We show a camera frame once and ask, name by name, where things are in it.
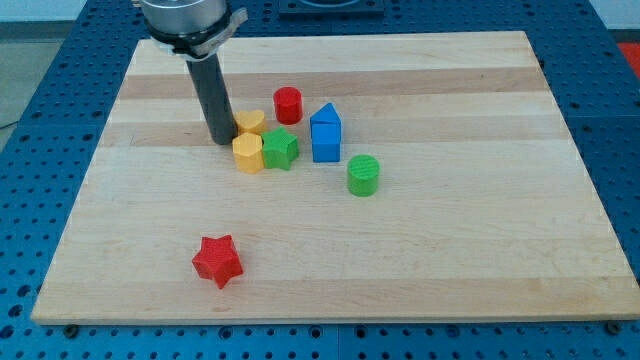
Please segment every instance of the wooden board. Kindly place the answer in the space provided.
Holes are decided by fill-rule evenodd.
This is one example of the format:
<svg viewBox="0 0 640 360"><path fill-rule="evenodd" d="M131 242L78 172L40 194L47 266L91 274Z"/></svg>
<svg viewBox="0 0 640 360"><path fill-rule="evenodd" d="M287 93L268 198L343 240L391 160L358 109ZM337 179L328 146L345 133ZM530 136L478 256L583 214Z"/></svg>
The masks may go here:
<svg viewBox="0 0 640 360"><path fill-rule="evenodd" d="M235 110L305 95L289 172L214 145L184 63L140 42L40 292L43 324L635 318L640 290L522 32L232 39ZM308 116L343 115L339 164ZM368 153L379 191L356 198ZM200 237L245 268L197 277Z"/></svg>

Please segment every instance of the red star-shaped block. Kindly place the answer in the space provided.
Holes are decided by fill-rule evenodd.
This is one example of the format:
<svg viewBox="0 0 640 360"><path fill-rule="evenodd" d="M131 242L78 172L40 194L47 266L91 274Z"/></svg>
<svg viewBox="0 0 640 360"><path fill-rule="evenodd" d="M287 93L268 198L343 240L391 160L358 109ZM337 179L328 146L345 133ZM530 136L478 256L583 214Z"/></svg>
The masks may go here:
<svg viewBox="0 0 640 360"><path fill-rule="evenodd" d="M220 289L229 279L243 273L231 235L225 235L219 239L203 237L200 251L191 262L198 276L215 280Z"/></svg>

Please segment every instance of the yellow block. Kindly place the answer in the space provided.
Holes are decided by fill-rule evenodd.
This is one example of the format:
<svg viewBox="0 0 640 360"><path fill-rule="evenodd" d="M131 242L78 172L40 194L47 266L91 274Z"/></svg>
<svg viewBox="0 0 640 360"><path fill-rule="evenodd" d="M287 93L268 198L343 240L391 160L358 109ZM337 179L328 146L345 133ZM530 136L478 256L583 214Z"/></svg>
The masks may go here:
<svg viewBox="0 0 640 360"><path fill-rule="evenodd" d="M262 110L238 111L235 113L234 118L240 134L249 132L260 135L267 131L267 122Z"/></svg>
<svg viewBox="0 0 640 360"><path fill-rule="evenodd" d="M255 174L264 169L262 137L252 133L244 133L233 139L233 158L240 171Z"/></svg>

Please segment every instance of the blue optical breadboard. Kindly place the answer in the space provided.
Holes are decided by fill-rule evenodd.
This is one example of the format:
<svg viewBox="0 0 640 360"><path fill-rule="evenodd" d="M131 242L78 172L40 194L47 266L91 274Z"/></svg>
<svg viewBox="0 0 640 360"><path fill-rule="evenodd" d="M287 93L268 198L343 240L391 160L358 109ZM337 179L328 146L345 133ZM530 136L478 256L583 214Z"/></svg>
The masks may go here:
<svg viewBox="0 0 640 360"><path fill-rule="evenodd" d="M238 36L526 31L640 276L639 84L588 1L388 0L384 16L282 19L276 1L232 6L249 10ZM37 293L146 37L129 1L89 0L0 155L0 359L640 359L638 321L80 327L77 334L35 325Z"/></svg>

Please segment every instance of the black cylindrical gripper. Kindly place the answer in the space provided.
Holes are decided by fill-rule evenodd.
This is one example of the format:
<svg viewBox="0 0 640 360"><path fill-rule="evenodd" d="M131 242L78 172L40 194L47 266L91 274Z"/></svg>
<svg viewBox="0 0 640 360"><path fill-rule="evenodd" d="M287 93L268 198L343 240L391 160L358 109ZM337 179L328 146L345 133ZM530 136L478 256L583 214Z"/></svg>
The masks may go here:
<svg viewBox="0 0 640 360"><path fill-rule="evenodd" d="M211 138L219 145L230 144L238 135L238 128L233 120L218 55L213 54L208 59L198 62L187 61L187 67L198 93Z"/></svg>

